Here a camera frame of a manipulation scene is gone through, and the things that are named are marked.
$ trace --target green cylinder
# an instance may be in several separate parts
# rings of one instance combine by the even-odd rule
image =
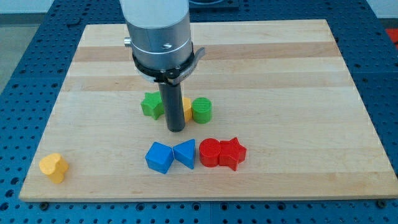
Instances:
[[[193,120],[199,124],[205,124],[211,120],[211,101],[205,97],[199,97],[192,102]]]

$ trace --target wooden cutting board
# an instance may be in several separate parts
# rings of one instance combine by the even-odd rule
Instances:
[[[167,130],[143,116],[144,92],[125,25],[86,26],[20,198],[39,202],[321,200],[395,198],[398,181],[325,20],[192,24],[206,56],[183,94],[213,102],[208,124]],[[154,141],[231,139],[248,149],[228,167],[168,174],[144,156]],[[59,152],[70,170],[59,185],[39,161]]]

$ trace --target blue cube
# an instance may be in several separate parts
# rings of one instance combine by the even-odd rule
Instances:
[[[148,167],[166,174],[173,163],[174,156],[171,147],[154,142],[145,156]]]
[[[193,169],[195,164],[195,140],[191,139],[173,147],[174,158]]]

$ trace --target yellow arch block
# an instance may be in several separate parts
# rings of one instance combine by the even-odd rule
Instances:
[[[184,108],[184,118],[185,122],[192,119],[192,102],[191,99],[187,97],[182,98],[182,106]]]
[[[44,157],[39,162],[39,167],[42,173],[49,177],[53,183],[60,184],[69,165],[61,154],[53,153]]]

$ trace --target red cylinder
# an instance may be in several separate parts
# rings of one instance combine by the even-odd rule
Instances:
[[[221,143],[217,139],[208,138],[199,145],[200,162],[206,167],[218,165]]]

